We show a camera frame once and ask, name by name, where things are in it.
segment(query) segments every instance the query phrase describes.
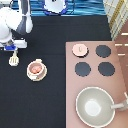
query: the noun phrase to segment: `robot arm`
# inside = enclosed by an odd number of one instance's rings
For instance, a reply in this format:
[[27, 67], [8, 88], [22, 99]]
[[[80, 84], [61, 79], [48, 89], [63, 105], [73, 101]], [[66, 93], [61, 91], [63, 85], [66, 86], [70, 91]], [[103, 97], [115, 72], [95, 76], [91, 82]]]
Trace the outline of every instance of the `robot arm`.
[[9, 8], [6, 15], [6, 25], [21, 35], [30, 33], [33, 24], [31, 20], [30, 0], [18, 0], [19, 12]]

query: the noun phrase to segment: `pink stovetop panel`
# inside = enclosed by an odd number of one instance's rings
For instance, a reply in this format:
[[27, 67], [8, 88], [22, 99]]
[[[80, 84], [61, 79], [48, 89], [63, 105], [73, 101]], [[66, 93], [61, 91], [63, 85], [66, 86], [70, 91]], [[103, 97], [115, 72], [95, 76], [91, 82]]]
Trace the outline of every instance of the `pink stovetop panel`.
[[[72, 53], [75, 44], [85, 44], [89, 49], [89, 54], [85, 58], [76, 57]], [[111, 55], [107, 58], [99, 57], [95, 52], [98, 45], [107, 45], [111, 48]], [[86, 62], [90, 65], [91, 72], [88, 76], [80, 77], [75, 73], [75, 65], [79, 62]], [[114, 75], [102, 76], [98, 71], [98, 65], [101, 62], [113, 64], [115, 67]], [[114, 41], [66, 43], [66, 128], [90, 128], [79, 119], [75, 108], [78, 93], [89, 86], [96, 86], [106, 90], [115, 103], [120, 103], [125, 99], [126, 87]], [[116, 111], [114, 120], [105, 128], [128, 128], [128, 111]]]

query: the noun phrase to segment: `bowl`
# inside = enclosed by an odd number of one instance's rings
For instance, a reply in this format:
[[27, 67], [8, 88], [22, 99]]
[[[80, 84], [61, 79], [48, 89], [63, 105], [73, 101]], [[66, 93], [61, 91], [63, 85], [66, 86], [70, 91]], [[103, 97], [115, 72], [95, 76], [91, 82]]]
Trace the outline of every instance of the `bowl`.
[[88, 126], [101, 128], [112, 122], [115, 116], [115, 110], [111, 109], [113, 104], [112, 97], [105, 90], [87, 87], [76, 98], [76, 112]]
[[33, 81], [40, 81], [42, 80], [47, 74], [47, 68], [42, 63], [41, 59], [36, 59], [35, 61], [31, 62], [27, 67], [27, 76]]

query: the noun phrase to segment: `burner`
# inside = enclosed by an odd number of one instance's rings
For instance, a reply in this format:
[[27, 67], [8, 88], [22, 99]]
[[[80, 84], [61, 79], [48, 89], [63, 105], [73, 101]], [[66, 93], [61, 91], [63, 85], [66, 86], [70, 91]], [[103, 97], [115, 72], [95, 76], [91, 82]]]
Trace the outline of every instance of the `burner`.
[[96, 54], [102, 58], [106, 58], [111, 55], [111, 49], [106, 45], [99, 45], [96, 48]]
[[73, 46], [72, 52], [79, 58], [84, 58], [88, 55], [89, 50], [84, 44], [76, 44]]
[[114, 66], [109, 62], [100, 63], [98, 70], [103, 76], [112, 76], [115, 72]]
[[89, 64], [85, 62], [79, 62], [75, 66], [75, 72], [79, 76], [82, 76], [82, 77], [87, 76], [89, 75], [90, 71], [91, 71], [91, 68]]

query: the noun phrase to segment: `cup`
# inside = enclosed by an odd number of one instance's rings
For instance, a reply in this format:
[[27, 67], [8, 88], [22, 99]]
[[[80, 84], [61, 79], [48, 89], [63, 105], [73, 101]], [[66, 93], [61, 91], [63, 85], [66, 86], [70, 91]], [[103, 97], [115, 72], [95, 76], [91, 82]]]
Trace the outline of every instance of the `cup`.
[[[32, 69], [34, 67], [39, 67], [40, 70], [39, 72], [32, 72]], [[27, 76], [33, 80], [33, 81], [40, 81], [42, 80], [47, 74], [47, 68], [46, 66], [42, 63], [41, 59], [36, 59], [35, 61], [31, 62], [28, 67], [27, 67]]]

